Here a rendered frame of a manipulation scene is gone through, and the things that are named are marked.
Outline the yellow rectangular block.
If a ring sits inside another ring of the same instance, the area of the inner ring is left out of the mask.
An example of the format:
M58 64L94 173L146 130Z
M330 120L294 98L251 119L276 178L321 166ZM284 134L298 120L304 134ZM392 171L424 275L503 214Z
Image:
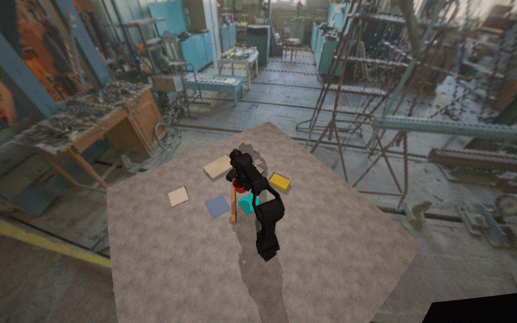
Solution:
M280 189L283 192L286 192L291 184L291 181L277 174L274 174L273 177L270 179L269 184L275 188Z

